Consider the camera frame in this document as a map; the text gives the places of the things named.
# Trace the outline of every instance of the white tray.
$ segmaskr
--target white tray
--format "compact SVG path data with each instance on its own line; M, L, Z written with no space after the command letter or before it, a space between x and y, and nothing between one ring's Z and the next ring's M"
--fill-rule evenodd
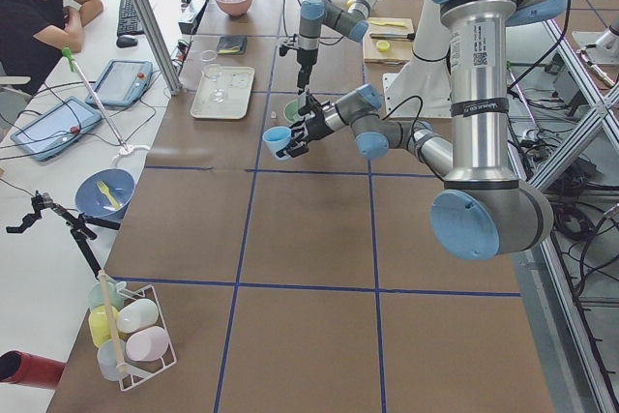
M224 102L210 102L210 95L215 90L213 81L204 76L197 86L190 115L197 119L240 120L248 112L251 85L255 70L251 67L221 67L219 87L224 89L228 98Z

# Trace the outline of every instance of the white cup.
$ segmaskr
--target white cup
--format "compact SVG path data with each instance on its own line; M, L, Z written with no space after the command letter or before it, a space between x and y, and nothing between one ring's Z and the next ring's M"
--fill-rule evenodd
M116 326L128 334L154 325L159 318L157 304L150 299L138 299L118 312Z
M123 349L124 356L126 345L123 340L120 341L120 346ZM108 381L120 381L129 375L128 373L121 374L118 368L116 368L116 353L114 352L114 342L112 339L99 347L97 361L99 362L101 374Z
M163 356L170 336L160 326L142 329L127 340L127 356L136 362L152 362Z

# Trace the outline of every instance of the cutting board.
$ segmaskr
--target cutting board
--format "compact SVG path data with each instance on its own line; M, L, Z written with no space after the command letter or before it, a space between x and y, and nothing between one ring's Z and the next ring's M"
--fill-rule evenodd
M401 21L406 24L405 28L400 26L379 26L371 24L370 21ZM370 17L368 18L368 31L364 35L363 50L364 62L366 63L406 63L413 56L413 43L411 41L389 41L390 49L386 52L380 52L376 48L378 39L372 39L369 33L399 33L408 34L414 33L413 21L410 18L384 18Z

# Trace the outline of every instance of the red cup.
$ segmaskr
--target red cup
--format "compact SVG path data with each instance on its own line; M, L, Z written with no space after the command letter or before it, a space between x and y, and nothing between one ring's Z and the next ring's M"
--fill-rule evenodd
M0 357L0 382L55 389L65 364L12 350Z

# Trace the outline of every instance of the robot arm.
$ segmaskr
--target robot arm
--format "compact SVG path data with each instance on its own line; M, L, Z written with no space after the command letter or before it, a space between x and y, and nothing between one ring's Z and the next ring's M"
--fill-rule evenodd
M299 34L283 42L280 56L288 50L297 51L297 62L301 66L297 87L303 93L310 84L313 66L318 60L320 30L322 25L337 31L348 39L359 43L368 30L366 19L377 0L354 0L345 11L331 0L304 0L301 5Z
M350 126L365 157L400 148L441 176L445 190L432 203L430 222L451 254L488 259L530 249L549 234L552 210L509 166L505 28L559 15L567 0L433 1L451 35L453 145L416 120L381 120L377 93L362 86L333 104L314 102L278 155L300 155L311 140Z

